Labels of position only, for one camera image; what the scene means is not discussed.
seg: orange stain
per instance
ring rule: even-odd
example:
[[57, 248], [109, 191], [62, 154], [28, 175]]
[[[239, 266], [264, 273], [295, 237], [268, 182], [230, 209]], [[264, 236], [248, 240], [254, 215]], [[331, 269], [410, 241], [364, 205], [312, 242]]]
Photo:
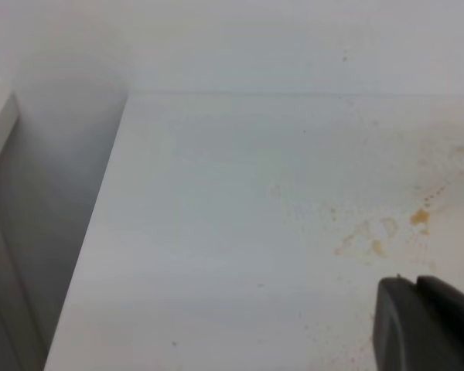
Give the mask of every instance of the orange stain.
[[430, 220], [430, 213], [423, 209], [419, 209], [411, 216], [411, 224], [417, 226], [420, 223], [427, 224]]

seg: white laminate board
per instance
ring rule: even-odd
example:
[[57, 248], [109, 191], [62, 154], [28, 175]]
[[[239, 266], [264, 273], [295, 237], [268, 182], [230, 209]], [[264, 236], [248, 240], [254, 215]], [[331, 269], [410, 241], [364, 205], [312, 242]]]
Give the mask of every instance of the white laminate board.
[[132, 95], [46, 369], [373, 371], [395, 274], [464, 291], [464, 99]]

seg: brown stain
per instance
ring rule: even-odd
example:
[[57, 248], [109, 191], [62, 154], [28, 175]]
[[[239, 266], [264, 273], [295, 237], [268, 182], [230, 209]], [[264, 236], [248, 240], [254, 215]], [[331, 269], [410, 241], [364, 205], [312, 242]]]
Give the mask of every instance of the brown stain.
[[432, 271], [432, 273], [436, 273], [436, 262], [430, 261], [428, 263], [428, 267], [430, 268], [430, 271]]
[[464, 145], [456, 145], [453, 151], [458, 155], [464, 155]]
[[362, 223], [357, 224], [356, 227], [354, 228], [353, 234], [354, 236], [361, 236], [361, 237], [370, 239], [372, 237], [371, 230], [370, 230], [370, 222], [365, 220]]
[[379, 240], [373, 240], [371, 243], [371, 250], [379, 257], [387, 257], [384, 247]]
[[426, 210], [419, 209], [411, 216], [411, 225], [417, 226], [418, 224], [428, 224], [430, 220], [430, 213]]
[[342, 240], [342, 245], [340, 247], [337, 247], [335, 249], [335, 255], [343, 255], [346, 250], [348, 250], [352, 244], [353, 241], [356, 237], [363, 237], [368, 240], [372, 238], [371, 236], [371, 230], [370, 230], [370, 222], [365, 220], [360, 224], [357, 224], [354, 227], [354, 231], [349, 234], [348, 236], [345, 236]]
[[335, 255], [342, 255], [345, 250], [347, 250], [353, 244], [354, 235], [350, 234], [347, 237], [344, 237], [342, 240], [342, 245], [335, 249]]
[[394, 218], [382, 218], [380, 221], [384, 226], [385, 233], [387, 234], [388, 238], [392, 238], [397, 234], [399, 226]]

